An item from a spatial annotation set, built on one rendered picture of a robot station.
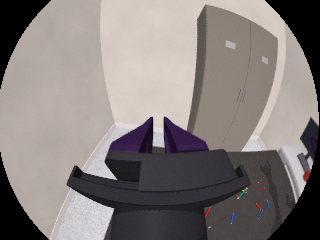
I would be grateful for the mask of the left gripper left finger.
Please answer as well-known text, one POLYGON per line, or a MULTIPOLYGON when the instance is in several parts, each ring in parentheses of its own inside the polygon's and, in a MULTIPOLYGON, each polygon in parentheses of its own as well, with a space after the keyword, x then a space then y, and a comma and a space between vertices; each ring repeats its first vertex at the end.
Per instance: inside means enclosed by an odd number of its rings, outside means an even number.
POLYGON ((145 146, 147 153, 152 153, 153 117, 150 117, 141 126, 113 141, 108 151, 117 150, 145 153, 145 146))

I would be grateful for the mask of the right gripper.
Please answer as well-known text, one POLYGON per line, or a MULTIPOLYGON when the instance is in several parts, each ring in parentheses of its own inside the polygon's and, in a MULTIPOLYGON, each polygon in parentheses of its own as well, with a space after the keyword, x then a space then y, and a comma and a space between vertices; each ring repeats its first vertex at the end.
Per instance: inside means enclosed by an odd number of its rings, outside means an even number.
POLYGON ((318 141, 317 139, 318 139, 317 137, 311 137, 311 144, 312 144, 312 149, 313 149, 313 156, 315 156, 315 153, 316 153, 316 150, 314 149, 313 141, 314 141, 314 143, 315 143, 315 147, 317 148, 317 144, 316 144, 316 142, 318 141))

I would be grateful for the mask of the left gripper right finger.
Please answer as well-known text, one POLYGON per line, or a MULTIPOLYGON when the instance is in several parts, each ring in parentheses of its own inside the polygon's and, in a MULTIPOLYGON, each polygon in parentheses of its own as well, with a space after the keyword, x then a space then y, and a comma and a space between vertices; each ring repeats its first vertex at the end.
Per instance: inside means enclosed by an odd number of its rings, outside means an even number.
POLYGON ((164 117, 163 128, 165 153, 209 151, 205 141, 175 125, 167 117, 164 117))

